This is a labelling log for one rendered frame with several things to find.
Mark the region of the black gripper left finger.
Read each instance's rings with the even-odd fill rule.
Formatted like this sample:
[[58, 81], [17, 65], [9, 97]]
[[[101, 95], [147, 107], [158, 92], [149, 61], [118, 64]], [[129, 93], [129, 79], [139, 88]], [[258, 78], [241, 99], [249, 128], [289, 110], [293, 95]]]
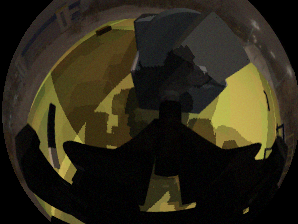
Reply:
[[160, 119], [154, 119], [137, 136], [116, 149], [93, 147], [68, 140], [64, 141], [64, 152], [74, 168], [101, 179], [132, 186], [138, 205], [144, 205], [152, 179], [158, 124]]

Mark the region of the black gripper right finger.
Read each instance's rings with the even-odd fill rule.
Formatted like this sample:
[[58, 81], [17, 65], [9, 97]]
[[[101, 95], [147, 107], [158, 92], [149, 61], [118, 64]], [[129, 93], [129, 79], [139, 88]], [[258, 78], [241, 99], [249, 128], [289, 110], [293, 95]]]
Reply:
[[200, 197], [216, 184], [229, 169], [254, 159], [261, 147], [261, 143], [253, 143], [247, 147], [221, 149], [181, 124], [181, 159], [178, 169], [181, 205], [196, 202], [194, 198]]

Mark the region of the small orange block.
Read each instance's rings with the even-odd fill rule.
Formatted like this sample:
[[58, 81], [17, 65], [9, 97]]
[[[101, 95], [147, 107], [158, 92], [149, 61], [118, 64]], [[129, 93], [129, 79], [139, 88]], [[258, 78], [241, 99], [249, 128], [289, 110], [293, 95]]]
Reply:
[[96, 35], [100, 36], [100, 35], [106, 34], [106, 32], [112, 31], [112, 28], [110, 28], [110, 27], [112, 27], [112, 26], [105, 26], [105, 27], [100, 28], [100, 30], [96, 31], [97, 32]]

